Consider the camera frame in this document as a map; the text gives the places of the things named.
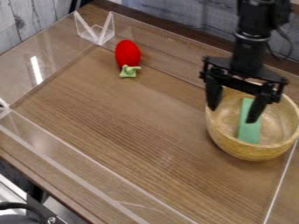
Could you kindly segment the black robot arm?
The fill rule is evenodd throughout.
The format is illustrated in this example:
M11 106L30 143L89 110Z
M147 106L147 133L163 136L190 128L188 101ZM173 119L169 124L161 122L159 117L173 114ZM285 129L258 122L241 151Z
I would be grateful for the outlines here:
M273 32L281 32L290 22L290 0L238 0L238 29L234 52L229 58L202 59L201 78L206 83L208 106L221 105L224 88L254 95L248 122L254 123L268 105L282 99L289 79L265 67Z

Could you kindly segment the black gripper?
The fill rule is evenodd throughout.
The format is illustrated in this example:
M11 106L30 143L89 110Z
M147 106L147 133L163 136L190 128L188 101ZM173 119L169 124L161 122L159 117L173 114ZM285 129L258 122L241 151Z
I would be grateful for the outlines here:
M289 79L268 68L256 72L240 71L230 65L230 59L205 57L201 78L206 84L208 104L213 111L221 105L224 88L229 87L254 95L248 113L248 123L256 123L269 104L281 102Z

